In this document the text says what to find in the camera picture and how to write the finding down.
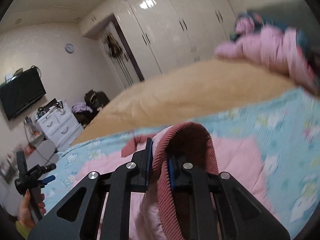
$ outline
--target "television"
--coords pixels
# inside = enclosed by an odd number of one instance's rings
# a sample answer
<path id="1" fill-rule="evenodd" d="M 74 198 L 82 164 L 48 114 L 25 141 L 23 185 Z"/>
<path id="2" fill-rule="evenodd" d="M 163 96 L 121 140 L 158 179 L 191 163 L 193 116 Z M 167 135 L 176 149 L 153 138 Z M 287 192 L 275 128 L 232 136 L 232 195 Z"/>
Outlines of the television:
<path id="1" fill-rule="evenodd" d="M 45 94 L 37 67 L 14 76 L 0 86 L 0 102 L 8 120 L 19 115 Z"/>

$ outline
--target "cable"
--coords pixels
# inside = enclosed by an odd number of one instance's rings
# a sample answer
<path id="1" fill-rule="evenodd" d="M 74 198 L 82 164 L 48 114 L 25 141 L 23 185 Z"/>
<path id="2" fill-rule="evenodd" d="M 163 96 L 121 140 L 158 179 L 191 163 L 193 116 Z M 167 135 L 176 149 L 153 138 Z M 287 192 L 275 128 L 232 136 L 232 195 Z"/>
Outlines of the cable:
<path id="1" fill-rule="evenodd" d="M 41 78 L 41 70 L 40 70 L 40 68 L 38 68 L 37 66 L 31 66 L 31 68 L 33 68 L 33 67 L 37 68 L 39 77 Z"/>
<path id="2" fill-rule="evenodd" d="M 29 113 L 29 115 L 31 115 L 31 113 L 32 113 L 32 107 L 33 107 L 33 105 L 31 105 L 31 108 L 30 108 L 30 113 Z"/>
<path id="3" fill-rule="evenodd" d="M 28 141 L 29 144 L 32 145 L 32 143 L 30 143 L 29 138 L 28 138 L 28 135 L 27 135 L 27 130 L 26 130 L 26 123 L 25 123 L 25 121 L 23 121 L 23 127 L 24 127 L 24 134 L 26 135 L 27 141 Z M 41 153 L 37 150 L 37 148 L 36 148 L 35 146 L 33 146 L 33 147 L 35 148 L 35 151 L 36 151 L 42 158 L 44 158 L 44 159 L 45 159 L 47 162 L 49 162 L 50 164 L 53 164 L 51 161 L 49 161 L 48 159 L 46 159 L 45 157 L 43 157 L 43 156 L 41 155 Z"/>

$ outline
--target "black bag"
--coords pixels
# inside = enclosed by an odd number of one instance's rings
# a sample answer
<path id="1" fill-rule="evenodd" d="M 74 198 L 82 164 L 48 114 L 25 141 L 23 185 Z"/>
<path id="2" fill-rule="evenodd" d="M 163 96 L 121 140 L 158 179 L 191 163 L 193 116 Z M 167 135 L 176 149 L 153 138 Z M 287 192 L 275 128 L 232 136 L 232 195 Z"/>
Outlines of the black bag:
<path id="1" fill-rule="evenodd" d="M 109 98 L 104 92 L 96 92 L 94 90 L 90 90 L 85 94 L 84 101 L 87 106 L 92 108 L 92 110 L 98 110 L 99 107 L 103 108 L 110 102 Z"/>

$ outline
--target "ceiling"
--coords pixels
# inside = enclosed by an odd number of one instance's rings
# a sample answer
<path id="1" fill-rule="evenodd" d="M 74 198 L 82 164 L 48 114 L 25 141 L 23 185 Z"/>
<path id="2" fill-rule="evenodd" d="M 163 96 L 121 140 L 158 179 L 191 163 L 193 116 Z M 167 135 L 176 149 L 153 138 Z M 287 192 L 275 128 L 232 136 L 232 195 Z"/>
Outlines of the ceiling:
<path id="1" fill-rule="evenodd" d="M 0 22 L 0 33 L 45 23 L 78 22 L 103 0 L 14 0 Z"/>

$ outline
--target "blue floral bedsheet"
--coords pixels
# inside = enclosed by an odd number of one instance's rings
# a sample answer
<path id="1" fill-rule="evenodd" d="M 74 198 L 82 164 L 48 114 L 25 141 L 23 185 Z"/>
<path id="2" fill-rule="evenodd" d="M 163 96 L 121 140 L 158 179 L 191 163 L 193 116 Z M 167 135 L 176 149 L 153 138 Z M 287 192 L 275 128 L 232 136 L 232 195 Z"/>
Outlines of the blue floral bedsheet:
<path id="1" fill-rule="evenodd" d="M 255 136 L 267 175 L 268 198 L 293 239 L 314 212 L 320 197 L 320 103 L 302 89 L 268 102 L 201 118 L 210 133 L 231 138 Z M 82 165 L 122 149 L 134 135 L 165 127 L 143 128 L 78 144 L 58 153 L 56 180 L 43 190 L 50 210 L 71 189 Z"/>

